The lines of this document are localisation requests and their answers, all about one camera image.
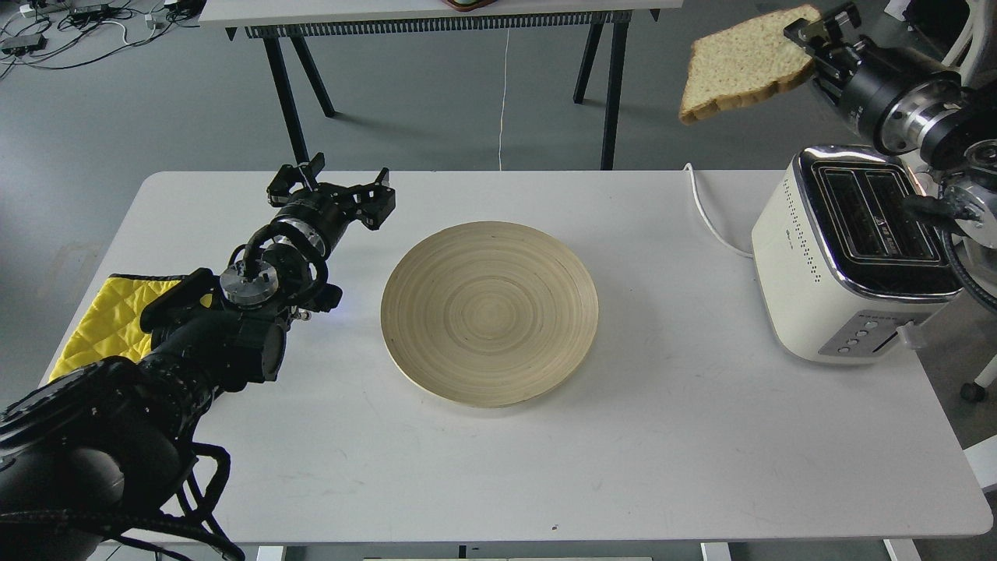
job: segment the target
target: table leg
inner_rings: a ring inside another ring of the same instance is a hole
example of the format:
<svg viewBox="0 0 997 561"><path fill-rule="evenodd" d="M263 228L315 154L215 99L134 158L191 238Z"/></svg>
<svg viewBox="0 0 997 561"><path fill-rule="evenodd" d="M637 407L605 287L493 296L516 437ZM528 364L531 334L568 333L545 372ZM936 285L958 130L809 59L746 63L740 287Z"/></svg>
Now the table leg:
<svg viewBox="0 0 997 561"><path fill-rule="evenodd" d="M889 561L921 561L913 540L882 540Z"/></svg>
<svg viewBox="0 0 997 561"><path fill-rule="evenodd" d="M287 548L282 545L261 545L256 552L256 561L284 561Z"/></svg>
<svg viewBox="0 0 997 561"><path fill-rule="evenodd" d="M703 550L703 561L731 561L731 548L727 542L701 543L699 548Z"/></svg>
<svg viewBox="0 0 997 561"><path fill-rule="evenodd" d="M305 38L291 37L291 44L294 45L294 50L298 53L298 60L301 61L301 66L305 69L305 76L308 77L308 82L312 85L312 91L318 98L318 104L322 106L322 113L332 119L336 116L336 110L332 107L332 102L329 101L329 92L325 90L325 84L322 83L322 77L318 74L315 59L312 58L311 51L308 50Z"/></svg>
<svg viewBox="0 0 997 561"><path fill-rule="evenodd" d="M275 37L263 39L263 46L266 48L266 58L270 62L273 85L277 88L280 111L284 114L284 124L287 125L287 135L291 137L291 150L294 151L294 161L298 163L307 162L308 149L305 147L305 135L301 131L298 110L294 106L294 95L291 93L291 81L287 78L284 55L280 52L280 43L277 41Z"/></svg>
<svg viewBox="0 0 997 561"><path fill-rule="evenodd" d="M591 24L588 27L588 39L585 40L585 52L581 55L578 81L574 84L574 103L581 103L585 99L585 88L588 87L588 77L592 74L592 63L595 61L595 51L599 48L599 38L601 37L602 24Z"/></svg>
<svg viewBox="0 0 997 561"><path fill-rule="evenodd" d="M609 52L609 87L606 91L606 120L602 128L602 162L600 170L613 169L616 153L616 122L620 113L620 87L623 83L623 57L626 32L630 22L613 24L613 42Z"/></svg>

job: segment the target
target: chair wheel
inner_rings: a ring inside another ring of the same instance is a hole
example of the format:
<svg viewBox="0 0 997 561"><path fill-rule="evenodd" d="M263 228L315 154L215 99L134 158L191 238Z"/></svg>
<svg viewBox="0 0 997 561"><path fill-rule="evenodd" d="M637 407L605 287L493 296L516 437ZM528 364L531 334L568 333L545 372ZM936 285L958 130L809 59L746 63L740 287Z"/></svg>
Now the chair wheel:
<svg viewBox="0 0 997 561"><path fill-rule="evenodd" d="M968 382L962 384L959 395L970 403L979 403L987 398L987 389L976 382Z"/></svg>

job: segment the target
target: background table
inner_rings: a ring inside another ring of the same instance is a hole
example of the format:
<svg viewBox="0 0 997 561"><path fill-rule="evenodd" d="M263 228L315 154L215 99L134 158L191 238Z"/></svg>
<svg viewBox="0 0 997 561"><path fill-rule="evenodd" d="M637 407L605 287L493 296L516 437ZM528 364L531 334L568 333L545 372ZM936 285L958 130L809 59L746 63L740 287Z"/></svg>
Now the background table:
<svg viewBox="0 0 997 561"><path fill-rule="evenodd" d="M225 27L230 39L234 37L237 27L244 26L249 37L263 40L297 162L307 162L311 154L305 146L279 38L290 38L322 113L333 118L336 110L305 44L305 37L589 25L573 96L574 103L580 104L585 97L602 26L610 23L613 25L613 37L600 169L611 170L616 148L627 29L633 10L650 8L657 19L660 8L678 8L681 5L682 0L501 0L463 13L440 0L211 0L204 7L199 23Z"/></svg>
<svg viewBox="0 0 997 561"><path fill-rule="evenodd" d="M781 175L702 174L708 208L738 245ZM86 301L111 273L220 269L272 218L272 176L150 177ZM201 423L196 438L232 454L217 517L234 541L745 541L990 527L913 353L856 368L785 353L753 263L710 237L683 173L411 172L393 174L392 187L398 207L383 229L354 225L333 254L340 307L294 323L278 380L225 395ZM479 220L565 242L600 301L599 333L575 375L498 410L412 384L379 324L405 252Z"/></svg>

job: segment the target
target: slice of bread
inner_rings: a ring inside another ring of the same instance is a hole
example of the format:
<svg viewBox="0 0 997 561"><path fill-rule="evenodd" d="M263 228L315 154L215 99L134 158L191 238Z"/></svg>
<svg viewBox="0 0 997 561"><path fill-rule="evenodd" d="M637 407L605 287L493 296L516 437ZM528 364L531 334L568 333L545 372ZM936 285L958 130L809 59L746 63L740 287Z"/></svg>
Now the slice of bread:
<svg viewBox="0 0 997 561"><path fill-rule="evenodd" d="M807 80L813 62L783 36L800 18L817 20L810 4L780 10L697 39L679 120L690 125L726 109L747 107L788 92Z"/></svg>

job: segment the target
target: black table leg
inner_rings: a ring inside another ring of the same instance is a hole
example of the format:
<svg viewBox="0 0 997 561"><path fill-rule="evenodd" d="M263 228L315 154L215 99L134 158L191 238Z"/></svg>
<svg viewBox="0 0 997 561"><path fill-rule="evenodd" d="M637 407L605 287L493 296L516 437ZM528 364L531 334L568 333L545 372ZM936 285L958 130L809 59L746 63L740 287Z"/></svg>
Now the black table leg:
<svg viewBox="0 0 997 561"><path fill-rule="evenodd" d="M620 113L620 87L623 83L623 57L626 32L630 22L613 24L613 42L609 52L609 87L606 90L606 120L602 129L602 163L600 170L613 169L616 153L616 122Z"/></svg>
<svg viewBox="0 0 997 561"><path fill-rule="evenodd" d="M581 103L585 99L585 88L588 87L588 77L592 74L592 62L595 60L595 51L599 48L600 37L602 24L591 24L588 27L588 40L585 41L585 53L581 56L578 81L574 84L574 103Z"/></svg>
<svg viewBox="0 0 997 561"><path fill-rule="evenodd" d="M291 37L291 44L294 45L294 50L298 53L298 59L305 69L305 76L308 77L308 82L312 85L315 97L318 98L318 104L322 106L322 113L332 119L336 116L336 110L332 107L332 102L329 101L329 93L325 91L325 84L322 83L322 77L318 74L315 59L311 57L311 51L308 50L305 38Z"/></svg>
<svg viewBox="0 0 997 561"><path fill-rule="evenodd" d="M294 107L291 81L287 78L287 68L284 67L284 55L280 52L280 43L274 37L263 39L263 46L266 47L266 59L270 62L273 85L277 87L277 98L280 100L280 111L284 114L284 124L287 125L287 135L291 137L294 161L307 162L308 149L305 148L305 135L301 131L298 110Z"/></svg>

